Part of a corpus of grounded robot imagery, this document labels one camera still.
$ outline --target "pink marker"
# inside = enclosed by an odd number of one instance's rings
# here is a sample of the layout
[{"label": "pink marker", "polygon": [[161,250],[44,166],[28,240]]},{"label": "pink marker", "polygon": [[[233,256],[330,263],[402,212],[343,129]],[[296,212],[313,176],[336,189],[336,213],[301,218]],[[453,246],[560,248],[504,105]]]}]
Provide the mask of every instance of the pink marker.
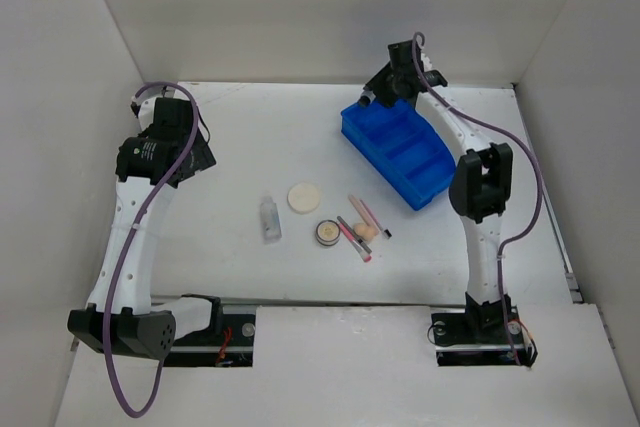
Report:
[{"label": "pink marker", "polygon": [[353,245],[353,248],[356,249],[356,251],[360,254],[360,257],[362,258],[363,262],[369,262],[371,260],[371,256],[369,254],[367,254],[356,242],[356,239],[353,238],[353,235],[351,235],[351,232],[349,232],[347,229],[344,228],[344,225],[342,225],[340,222],[338,222],[338,225],[340,226],[340,230],[342,231],[342,233],[344,234],[344,236],[349,240],[349,242],[351,242],[351,245]]}]

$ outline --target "cable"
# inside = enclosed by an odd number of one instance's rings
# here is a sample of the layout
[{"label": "cable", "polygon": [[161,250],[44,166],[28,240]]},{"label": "cable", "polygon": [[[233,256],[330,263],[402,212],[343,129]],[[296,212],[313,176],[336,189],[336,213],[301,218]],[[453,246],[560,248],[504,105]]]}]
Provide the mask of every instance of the cable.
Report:
[{"label": "cable", "polygon": [[207,131],[207,145],[209,145],[209,141],[211,140],[211,132],[209,131],[209,127],[207,126],[204,119],[202,118],[202,115],[200,115],[199,110],[198,110],[198,119],[200,119],[200,123],[202,124],[202,127],[204,128],[204,130]]},{"label": "cable", "polygon": [[214,365],[218,365],[218,363],[222,359],[224,359],[225,351],[227,350],[227,346],[229,345],[229,342],[231,342],[231,336],[233,335],[233,331],[231,330],[231,327],[227,327],[222,333],[224,334],[224,342],[220,346],[220,350],[218,351],[218,357],[216,358]]},{"label": "cable", "polygon": [[427,329],[427,340],[431,343],[431,345],[437,345],[437,344],[435,343],[435,341],[431,340],[431,337],[429,337],[429,334],[430,334],[432,331],[433,331],[433,324],[431,324],[431,325],[429,326],[429,328]]},{"label": "cable", "polygon": [[531,335],[531,332],[529,331],[529,329],[527,329],[527,326],[524,325],[524,323],[520,319],[514,319],[512,322],[517,322],[518,324],[520,324],[520,326],[522,327],[522,330],[524,330],[526,334],[526,337],[529,339],[529,343],[531,344],[532,351],[533,351],[529,359],[529,366],[531,367],[535,363],[536,359],[538,358],[538,346],[536,345],[536,341],[533,340],[533,335]]},{"label": "cable", "polygon": [[120,407],[122,407],[122,410],[124,410],[125,414],[127,414],[129,417],[133,417],[134,419],[142,417],[149,411],[149,409],[153,405],[153,402],[156,399],[156,395],[158,394],[158,387],[160,386],[160,376],[162,375],[163,362],[158,362],[158,369],[156,370],[156,377],[153,381],[153,388],[151,389],[149,400],[142,409],[134,410],[129,405],[129,402],[127,402],[127,399],[124,396],[124,392],[122,391],[122,387],[120,386],[120,382],[118,381],[118,375],[116,373],[115,365],[113,362],[113,351],[111,346],[111,309],[113,307],[113,299],[115,298],[116,288],[118,287],[118,280],[120,279],[124,261],[127,258],[127,254],[129,253],[129,249],[131,248],[131,244],[133,243],[133,238],[135,237],[137,232],[137,229],[134,226],[141,223],[142,218],[147,213],[147,208],[149,207],[155,196],[158,195],[160,189],[169,181],[176,170],[178,170],[184,159],[187,158],[187,155],[193,147],[193,142],[196,139],[196,134],[198,133],[198,104],[196,103],[196,99],[193,97],[193,95],[191,95],[191,93],[181,85],[173,82],[150,82],[141,87],[135,93],[134,98],[137,99],[146,90],[159,86],[172,87],[187,96],[187,99],[189,99],[189,102],[191,102],[191,107],[193,109],[193,126],[191,127],[191,133],[189,134],[189,138],[187,139],[187,143],[184,146],[184,149],[182,150],[176,161],[173,163],[173,165],[169,167],[169,170],[167,170],[167,172],[158,181],[158,184],[149,193],[147,198],[144,199],[144,202],[142,202],[142,204],[140,205],[140,209],[138,209],[138,213],[133,220],[133,225],[131,226],[131,229],[129,229],[127,238],[122,245],[122,250],[120,251],[120,255],[118,256],[116,267],[113,271],[113,276],[111,277],[111,283],[109,284],[109,290],[107,292],[107,298],[104,306],[104,316],[102,319],[102,346],[104,350],[105,363],[107,364],[107,374],[109,375],[109,382],[111,383],[113,393],[115,394],[116,400],[120,404]]},{"label": "cable", "polygon": [[484,127],[485,129],[498,132],[499,134],[502,134],[508,137],[509,139],[511,139],[512,141],[514,141],[516,144],[518,144],[518,147],[520,147],[522,151],[525,153],[525,155],[529,159],[529,162],[531,163],[531,167],[533,167],[533,173],[536,178],[536,206],[533,210],[533,216],[531,217],[529,224],[525,227],[525,229],[522,232],[502,241],[502,243],[498,246],[498,291],[500,293],[500,302],[502,303],[502,320],[504,322],[504,330],[506,332],[509,345],[511,346],[511,351],[513,352],[514,359],[516,361],[516,364],[520,365],[520,360],[518,359],[516,346],[513,342],[513,338],[511,337],[511,332],[509,332],[509,326],[508,326],[509,313],[507,312],[507,302],[504,297],[504,279],[503,279],[503,272],[502,272],[502,259],[504,257],[503,255],[504,248],[510,243],[520,240],[523,237],[526,237],[533,230],[533,227],[536,225],[536,222],[538,222],[538,218],[540,217],[540,211],[542,210],[542,173],[540,172],[540,167],[538,166],[538,162],[536,161],[536,158],[534,157],[533,152],[529,150],[527,145],[522,140],[520,140],[518,137],[516,137],[514,134],[512,134],[508,130],[505,130],[493,124],[489,124],[487,122],[483,122],[482,120],[471,117],[470,115],[465,114],[464,112],[456,109],[449,102],[447,102],[447,100],[444,97],[438,94],[433,89],[433,87],[429,85],[429,82],[427,82],[427,79],[425,78],[424,73],[420,69],[420,64],[418,62],[418,55],[417,55],[418,48],[420,49],[420,51],[422,51],[424,47],[424,41],[425,41],[425,37],[422,32],[416,32],[415,34],[413,34],[413,38],[411,40],[411,57],[413,59],[413,66],[416,69],[418,77],[420,78],[420,81],[422,82],[424,87],[427,89],[427,92],[429,92],[438,102],[442,103],[442,105],[444,105],[447,109],[449,109],[458,117],[465,119],[469,122],[473,122],[474,124]]}]

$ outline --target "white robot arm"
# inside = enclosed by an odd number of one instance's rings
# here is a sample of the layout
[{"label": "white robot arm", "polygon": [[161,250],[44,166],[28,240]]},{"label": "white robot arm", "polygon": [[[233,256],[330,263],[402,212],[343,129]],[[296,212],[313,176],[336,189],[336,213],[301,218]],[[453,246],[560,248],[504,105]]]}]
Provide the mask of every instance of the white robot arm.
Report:
[{"label": "white robot arm", "polygon": [[103,351],[100,326],[116,263],[132,225],[136,235],[117,280],[111,306],[111,346],[114,354],[163,360],[173,342],[209,328],[220,316],[220,300],[187,295],[166,304],[151,304],[151,272],[165,214],[178,184],[215,165],[198,131],[181,167],[162,185],[135,224],[140,206],[168,171],[186,144],[193,125],[189,102],[155,97],[136,112],[142,133],[127,139],[117,159],[116,206],[107,252],[96,285],[84,310],[71,311],[69,330],[97,352]]},{"label": "white robot arm", "polygon": [[[446,87],[447,81],[437,70],[424,72],[428,59],[421,59],[412,41],[388,49],[390,61],[367,82],[358,103],[364,108],[374,99],[387,108],[401,99],[413,103],[457,163],[449,199],[464,227],[469,282],[462,312],[432,314],[438,362],[531,365],[535,356],[524,345],[517,309],[501,285],[498,265],[502,214],[511,194],[511,148],[492,142],[460,109],[454,114],[443,103],[452,101],[427,93]],[[507,330],[512,323],[513,333]]]}]

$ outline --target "blue plastic bin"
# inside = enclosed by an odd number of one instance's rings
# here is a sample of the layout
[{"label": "blue plastic bin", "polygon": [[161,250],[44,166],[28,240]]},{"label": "blue plastic bin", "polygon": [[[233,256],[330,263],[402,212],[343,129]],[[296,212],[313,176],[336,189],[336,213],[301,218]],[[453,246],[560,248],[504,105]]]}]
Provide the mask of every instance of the blue plastic bin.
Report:
[{"label": "blue plastic bin", "polygon": [[449,187],[455,163],[433,127],[406,101],[342,111],[342,133],[414,209]]}]

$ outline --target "clear plastic bottle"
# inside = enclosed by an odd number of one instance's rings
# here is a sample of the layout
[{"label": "clear plastic bottle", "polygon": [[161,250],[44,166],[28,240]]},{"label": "clear plastic bottle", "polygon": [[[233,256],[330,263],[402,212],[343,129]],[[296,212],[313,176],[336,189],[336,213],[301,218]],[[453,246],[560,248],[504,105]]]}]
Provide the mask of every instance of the clear plastic bottle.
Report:
[{"label": "clear plastic bottle", "polygon": [[278,207],[271,196],[264,197],[260,204],[260,222],[265,242],[277,242],[282,238]]}]

